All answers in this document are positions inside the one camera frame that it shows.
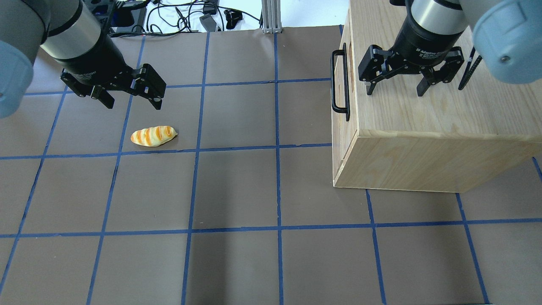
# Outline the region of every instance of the blue tape line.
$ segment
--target blue tape line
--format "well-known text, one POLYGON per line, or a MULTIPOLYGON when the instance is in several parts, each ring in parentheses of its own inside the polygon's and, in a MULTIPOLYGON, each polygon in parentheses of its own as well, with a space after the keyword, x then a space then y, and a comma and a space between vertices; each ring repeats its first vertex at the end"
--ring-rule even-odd
POLYGON ((105 236, 133 236, 133 235, 167 235, 167 234, 186 234, 188 229, 176 230, 148 230, 148 231, 111 231, 104 232, 105 236))
POLYGON ((49 137, 47 138, 47 142, 45 144, 45 148, 43 148, 43 154, 40 160, 40 166, 37 169, 36 176, 34 177, 34 183, 32 184, 32 187, 30 189, 30 194, 28 195, 27 204, 24 207, 24 213, 23 217, 21 219, 21 222, 19 223, 19 228, 17 230, 17 235, 15 235, 15 240, 13 241, 13 246, 11 247, 11 251, 9 253, 8 263, 5 266, 4 274, 2 275, 2 280, 0 281, 0 295, 2 294, 2 290, 4 289, 5 281, 8 277, 9 268, 11 267, 11 262, 13 261, 13 256, 15 255, 15 250, 17 249, 17 244, 19 243, 19 239, 21 236, 21 233, 23 231, 24 222, 26 221, 28 210, 30 209, 30 204, 32 203, 32 198, 34 197, 34 191, 36 190, 37 181, 40 178, 41 169, 43 168, 43 163, 45 161, 45 155, 47 154, 47 150, 49 150, 49 145, 51 144, 51 139, 53 138, 53 133, 55 132, 56 123, 59 120, 60 110, 62 109, 62 105, 64 104, 64 99, 66 98, 66 92, 68 91, 68 86, 64 87, 64 92, 62 94, 62 97, 60 98, 60 103, 58 108, 56 109, 55 119, 53 120, 53 124, 51 126, 51 131, 49 132, 49 137))
POLYGON ((279 264, 279 304, 284 305, 284 275, 282 269, 282 212, 280 193, 280 125, 279 125, 279 52, 277 35, 273 34, 273 53, 275 61, 275 160, 276 160, 276 214, 277 214, 277 251, 279 264))
POLYGON ((222 148, 201 148, 200 151, 231 151, 231 150, 258 150, 276 149, 275 145, 243 146, 243 147, 222 147, 222 148))
POLYGON ((201 87, 202 85, 201 84, 193 84, 193 85, 169 85, 169 86, 166 86, 166 89, 170 89, 170 88, 199 88, 201 87))
POLYGON ((72 155, 47 155, 46 159, 57 159, 57 158, 99 158, 99 157, 115 157, 118 153, 108 152, 104 154, 72 154, 72 155))
POLYGON ((100 236, 101 232, 24 233, 21 238, 100 236))
MULTIPOLYGON (((467 220, 470 225, 488 224, 524 224, 542 223, 542 218, 518 218, 518 219, 481 219, 467 220)), ((453 226, 463 225, 463 221, 427 221, 413 223, 375 223, 375 227, 424 227, 424 226, 453 226)), ((281 226, 281 230, 332 230, 342 228, 372 228, 373 224, 331 224, 331 225, 289 225, 281 226)), ((226 228, 205 228, 193 229, 192 234, 199 233, 220 233, 220 232, 251 232, 251 231, 276 231, 278 226, 261 227, 226 227, 226 228)), ((124 236, 124 235, 157 235, 157 234, 181 234, 188 233, 188 229, 175 230, 147 230, 147 231, 109 231, 109 232, 56 232, 56 233, 21 233, 20 238, 35 237, 73 237, 73 236, 124 236)), ((17 234, 0 234, 0 238, 14 238, 17 234)))
POLYGON ((238 86, 238 85, 261 85, 273 83, 271 80, 261 80, 261 81, 240 81, 240 82, 217 82, 214 84, 205 84, 206 87, 216 87, 216 86, 238 86))
POLYGON ((375 261, 376 261, 376 271, 378 273, 378 285, 380 286, 380 297, 382 299, 382 304, 386 305, 386 292, 384 289, 384 278, 382 276, 382 265, 380 263, 380 251, 378 249, 378 239, 376 236, 376 225, 375 225, 375 216, 372 211, 372 202, 371 195, 369 190, 365 190, 365 196, 367 197, 367 207, 369 209, 369 219, 371 220, 372 226, 372 237, 373 237, 373 246, 375 247, 375 261))
POLYGON ((178 154, 178 153, 195 153, 195 149, 182 149, 182 150, 142 150, 142 151, 123 151, 121 155, 123 156, 133 156, 133 155, 151 155, 151 154, 178 154))
POLYGON ((535 157, 533 157, 533 163, 534 167, 536 167, 537 169, 538 177, 540 177, 540 181, 542 181, 542 171, 540 170, 540 165, 538 164, 538 160, 535 157))
MULTIPOLYGON (((302 147, 330 147, 332 143, 310 143, 310 144, 284 144, 280 148, 302 148, 302 147)), ((231 151, 231 150, 257 150, 257 149, 276 149, 276 145, 260 145, 260 146, 241 146, 241 147, 218 147, 218 148, 200 148, 199 151, 231 151)), ((196 149, 169 149, 169 150, 142 150, 142 151, 123 151, 122 156, 131 155, 150 155, 150 154, 178 154, 178 153, 195 153, 196 149)), ((101 154, 66 154, 66 155, 46 155, 45 159, 56 158, 99 158, 99 157, 114 157, 117 152, 105 152, 101 154)), ((26 160, 26 159, 41 159, 43 156, 5 156, 0 157, 0 160, 26 160)))
POLYGON ((6 156, 0 157, 0 160, 26 160, 26 159, 41 159, 43 156, 6 156))
POLYGON ((315 143, 315 144, 287 144, 281 145, 280 148, 302 148, 302 147, 330 147, 331 143, 315 143))
POLYGON ((192 229, 192 233, 222 233, 222 232, 254 232, 254 231, 276 231, 277 226, 265 227, 235 227, 235 228, 205 228, 192 229))
POLYGON ((463 226, 465 227, 465 234, 467 235, 467 240, 469 242, 470 253, 473 257, 474 269, 476 269, 476 275, 478 276, 478 283, 480 284, 480 289, 482 290, 483 301, 485 304, 489 304, 489 298, 487 297, 486 286, 483 283, 482 272, 480 270, 480 265, 478 265, 478 258, 476 257, 476 251, 474 250, 474 243, 472 237, 470 236, 470 229, 467 223, 467 217, 465 216, 465 211, 463 210, 463 202, 461 202, 461 197, 459 193, 455 194, 457 199, 457 205, 459 206, 459 211, 461 212, 461 218, 463 219, 463 226))
MULTIPOLYGON (((141 39, 141 46, 139 48, 139 57, 137 60, 136 66, 139 67, 141 64, 141 58, 143 57, 143 49, 145 47, 145 37, 141 39)), ((101 256, 101 250, 102 246, 104 244, 104 233, 105 229, 107 227, 107 220, 109 218, 109 209, 111 207, 111 200, 113 198, 113 191, 115 189, 115 182, 117 181, 117 172, 119 170, 120 165, 120 158, 122 153, 122 145, 124 143, 124 137, 126 135, 126 127, 128 126, 128 118, 130 116, 130 109, 132 107, 132 100, 133 96, 130 95, 130 99, 128 100, 128 107, 126 108, 126 114, 124 117, 124 124, 122 126, 122 133, 120 135, 120 142, 119 142, 119 150, 117 151, 117 161, 115 163, 115 170, 113 172, 113 177, 111 178, 111 187, 109 188, 109 195, 107 197, 107 204, 104 212, 104 220, 102 222, 102 228, 101 228, 101 234, 100 234, 100 241, 98 242, 98 249, 96 251, 96 259, 94 260, 94 268, 92 269, 92 276, 91 276, 91 283, 88 288, 88 295, 87 295, 87 305, 91 304, 92 300, 92 293, 94 291, 94 283, 96 281, 96 273, 98 272, 98 265, 100 263, 100 256, 101 256)))
POLYGON ((330 81, 331 78, 305 78, 305 79, 283 79, 277 80, 276 82, 311 82, 311 81, 330 81))
POLYGON ((199 101, 199 122, 198 122, 198 138, 196 143, 196 158, 194 162, 194 176, 192 179, 192 197, 190 199, 190 216, 188 220, 188 235, 186 237, 186 252, 184 255, 184 274, 183 274, 183 287, 180 297, 181 305, 186 302, 186 287, 188 286, 188 269, 190 265, 190 249, 192 245, 192 226, 194 222, 194 207, 196 204, 196 183, 198 178, 198 166, 199 166, 199 149, 201 147, 202 139, 202 125, 203 125, 203 106, 205 102, 205 81, 207 79, 207 60, 209 58, 209 39, 210 33, 207 32, 207 40, 205 42, 205 57, 203 61, 203 77, 202 77, 202 95, 199 101))
MULTIPOLYGON (((310 82, 310 81, 330 81, 331 78, 306 78, 306 79, 283 79, 283 80, 261 80, 261 81, 241 81, 241 82, 217 82, 213 84, 205 84, 206 87, 216 86, 238 86, 238 85, 259 85, 269 84, 274 82, 310 82)), ((187 85, 167 85, 166 88, 198 88, 202 87, 202 84, 187 84, 187 85)), ((48 96, 52 94, 63 94, 64 92, 36 92, 26 93, 25 96, 48 96)), ((67 91, 66 94, 73 94, 73 91, 67 91)))
POLYGON ((282 226, 282 230, 323 230, 340 228, 371 228, 371 224, 338 224, 338 225, 300 225, 300 226, 282 226))
POLYGON ((542 218, 467 220, 470 225, 542 223, 542 218))
POLYGON ((425 226, 457 226, 462 225, 463 221, 421 221, 414 223, 380 223, 375 224, 375 227, 389 228, 389 227, 425 227, 425 226))
POLYGON ((25 93, 24 96, 50 96, 53 94, 64 94, 64 91, 25 93))

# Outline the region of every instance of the black handle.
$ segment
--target black handle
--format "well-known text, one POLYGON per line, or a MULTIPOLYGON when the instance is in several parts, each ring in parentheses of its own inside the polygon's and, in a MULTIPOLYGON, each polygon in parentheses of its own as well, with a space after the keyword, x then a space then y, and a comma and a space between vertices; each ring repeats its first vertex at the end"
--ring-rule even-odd
POLYGON ((331 108, 337 113, 345 113, 346 121, 350 121, 350 95, 348 88, 348 60, 346 58, 346 43, 343 43, 343 49, 335 50, 331 53, 331 108), (335 100, 335 56, 343 57, 343 73, 344 73, 344 105, 345 107, 337 106, 335 100))

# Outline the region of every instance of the wood grain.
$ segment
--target wood grain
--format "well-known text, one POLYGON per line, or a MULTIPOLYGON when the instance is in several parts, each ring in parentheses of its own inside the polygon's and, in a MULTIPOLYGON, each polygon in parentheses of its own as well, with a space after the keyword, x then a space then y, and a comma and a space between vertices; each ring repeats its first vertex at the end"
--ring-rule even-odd
MULTIPOLYGON (((334 185, 465 192, 542 153, 542 81, 504 84, 482 62, 463 91, 457 87, 464 66, 453 82, 421 98, 421 75, 384 80, 367 96, 357 65, 369 45, 393 45, 405 16, 404 7, 388 1, 350 2, 343 41, 352 42, 356 112, 348 123, 333 114, 334 185)), ((468 56, 469 29, 456 45, 468 56)), ((336 74, 342 78, 341 67, 336 74)))
MULTIPOLYGON (((355 61, 352 60, 352 36, 350 28, 350 14, 346 15, 346 22, 343 27, 343 37, 339 48, 343 47, 343 43, 347 45, 347 60, 349 67, 349 94, 350 94, 350 108, 351 117, 350 121, 346 121, 346 116, 342 113, 332 112, 332 143, 333 143, 333 175, 337 173, 342 161, 343 156, 346 154, 350 143, 354 140, 357 134, 358 116, 355 90, 355 76, 356 73, 353 70, 355 67, 355 61)), ((338 57, 335 63, 335 97, 337 99, 337 105, 340 107, 345 106, 344 97, 344 75, 343 75, 343 62, 342 58, 338 57)))
MULTIPOLYGON (((406 16, 404 7, 387 1, 351 1, 354 61, 367 47, 388 49, 406 16)), ((472 48, 467 29, 456 44, 468 56, 472 48)), ((510 85, 495 80, 485 64, 478 67, 463 91, 457 90, 464 65, 450 84, 416 95, 421 75, 400 75, 380 82, 373 95, 357 81, 359 128, 369 130, 459 132, 466 134, 542 134, 542 81, 510 85)))

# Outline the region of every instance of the bread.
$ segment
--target bread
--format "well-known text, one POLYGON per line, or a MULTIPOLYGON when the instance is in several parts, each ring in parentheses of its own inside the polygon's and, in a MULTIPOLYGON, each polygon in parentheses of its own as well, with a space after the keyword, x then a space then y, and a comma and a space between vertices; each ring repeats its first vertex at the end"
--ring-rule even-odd
POLYGON ((172 140, 176 135, 177 132, 171 126, 156 126, 135 131, 130 140, 137 145, 156 147, 172 140))

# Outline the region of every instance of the cable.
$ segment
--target cable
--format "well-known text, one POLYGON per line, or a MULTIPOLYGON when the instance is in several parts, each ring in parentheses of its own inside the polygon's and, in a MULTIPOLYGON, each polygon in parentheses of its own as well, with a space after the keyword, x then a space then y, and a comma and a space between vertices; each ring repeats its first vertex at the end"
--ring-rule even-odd
MULTIPOLYGON (((189 6, 189 5, 203 5, 204 3, 194 3, 194 2, 190 2, 190 3, 183 3, 183 4, 162 4, 162 6, 160 6, 161 8, 166 8, 166 7, 185 7, 185 6, 189 6)), ((149 31, 149 19, 150 19, 150 16, 152 14, 152 12, 154 12, 155 10, 157 10, 158 7, 155 7, 153 9, 151 9, 149 11, 149 13, 147 14, 147 22, 146 22, 146 25, 145 25, 145 28, 147 29, 147 31, 149 31)))
POLYGON ((173 32, 173 33, 165 33, 165 34, 160 34, 160 33, 147 33, 147 32, 143 32, 143 33, 136 33, 136 32, 116 32, 116 33, 111 33, 109 35, 109 37, 111 38, 116 38, 116 37, 134 37, 134 36, 156 36, 156 37, 167 37, 167 36, 173 36, 173 35, 177 35, 177 34, 181 34, 181 33, 190 33, 188 31, 177 31, 177 32, 173 32))
POLYGON ((195 0, 195 1, 192 1, 192 2, 189 2, 189 3, 183 3, 183 4, 163 4, 162 2, 158 2, 158 6, 156 6, 155 8, 151 9, 149 11, 149 13, 147 14, 147 21, 146 21, 146 25, 145 25, 145 28, 147 31, 151 31, 151 29, 149 28, 149 19, 150 19, 150 16, 152 14, 153 11, 155 10, 158 10, 158 16, 160 17, 160 19, 162 19, 167 25, 171 26, 171 27, 176 27, 178 29, 180 29, 180 21, 182 21, 184 23, 184 27, 183 29, 187 29, 189 32, 192 32, 192 25, 190 23, 190 15, 192 15, 192 13, 195 13, 195 12, 202 12, 202 11, 192 11, 192 7, 194 5, 205 5, 205 4, 213 4, 216 8, 216 10, 218 11, 218 15, 220 16, 220 20, 221 20, 221 24, 222 24, 222 31, 225 30, 225 25, 224 25, 224 17, 222 16, 222 12, 220 11, 220 9, 230 9, 230 10, 236 10, 236 11, 239 11, 255 20, 257 20, 259 23, 260 23, 260 27, 262 27, 262 18, 258 19, 256 17, 254 17, 253 15, 245 12, 245 11, 242 11, 242 10, 238 10, 238 9, 233 9, 233 8, 227 8, 227 7, 221 7, 217 4, 215 4, 214 2, 210 2, 208 0, 195 0), (174 25, 174 24, 171 24, 169 23, 168 21, 166 21, 162 15, 160 14, 160 8, 165 8, 165 7, 188 7, 188 16, 187 17, 183 17, 182 14, 181 14, 181 18, 177 20, 177 25, 174 25))
POLYGON ((134 32, 134 29, 135 29, 136 27, 140 27, 140 28, 141 28, 141 32, 144 32, 144 31, 145 31, 145 29, 143 28, 143 26, 142 26, 141 24, 136 24, 136 25, 134 25, 134 26, 132 27, 132 32, 134 32))
POLYGON ((481 61, 482 61, 482 57, 478 55, 478 57, 476 58, 476 60, 473 63, 472 68, 470 68, 470 70, 466 74, 466 78, 465 78, 464 82, 462 81, 461 83, 459 83, 459 88, 458 88, 459 90, 463 90, 465 88, 465 86, 467 85, 467 83, 470 80, 470 77, 473 76, 474 70, 476 70, 476 68, 478 67, 478 65, 480 64, 481 61))
POLYGON ((138 9, 142 9, 142 8, 145 8, 147 7, 147 5, 151 2, 151 0, 144 0, 142 3, 140 4, 136 4, 132 7, 130 7, 130 10, 138 10, 138 9))
POLYGON ((157 26, 157 25, 156 25, 156 24, 154 24, 154 23, 153 23, 153 24, 151 24, 151 32, 152 32, 152 33, 154 33, 154 31, 152 30, 152 26, 155 26, 155 27, 157 27, 157 28, 158 28, 158 30, 160 31, 160 34, 163 34, 163 33, 164 33, 164 32, 162 32, 162 29, 160 29, 160 27, 159 27, 159 26, 157 26))
POLYGON ((465 68, 465 72, 463 73, 463 77, 461 78, 461 81, 459 82, 459 87, 457 88, 459 90, 463 90, 465 88, 465 86, 470 80, 470 77, 472 77, 472 75, 474 74, 474 71, 476 70, 480 62, 482 61, 482 56, 478 55, 474 63, 472 63, 475 52, 476 52, 476 49, 473 47, 472 50, 470 51, 469 59, 467 60, 467 67, 465 68))
POLYGON ((157 6, 157 9, 158 9, 158 17, 160 17, 160 19, 162 19, 162 20, 163 20, 167 25, 169 25, 170 27, 178 28, 178 26, 169 23, 166 19, 164 19, 164 18, 162 17, 162 15, 160 14, 160 4, 161 4, 161 2, 158 2, 158 6, 157 6))
POLYGON ((261 19, 258 19, 258 18, 256 18, 256 17, 254 17, 253 15, 251 15, 251 14, 245 12, 245 11, 242 11, 242 10, 233 9, 233 8, 226 8, 226 7, 219 7, 219 8, 225 9, 225 10, 235 10, 235 11, 240 11, 241 13, 243 13, 243 14, 245 14, 245 15, 248 15, 248 16, 250 16, 250 17, 252 17, 252 18, 254 18, 254 19, 257 20, 258 22, 261 20, 261 19))

